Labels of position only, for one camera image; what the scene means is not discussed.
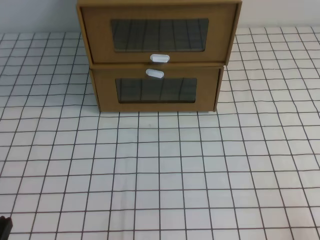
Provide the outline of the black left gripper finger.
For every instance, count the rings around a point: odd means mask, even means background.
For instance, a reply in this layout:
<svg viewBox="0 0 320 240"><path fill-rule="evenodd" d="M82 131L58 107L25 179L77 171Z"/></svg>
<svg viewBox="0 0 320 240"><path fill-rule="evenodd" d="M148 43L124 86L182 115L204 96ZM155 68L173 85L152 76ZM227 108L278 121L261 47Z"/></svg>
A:
<svg viewBox="0 0 320 240"><path fill-rule="evenodd" d="M11 230L13 228L13 222L10 217L0 217L0 240L8 240Z"/></svg>

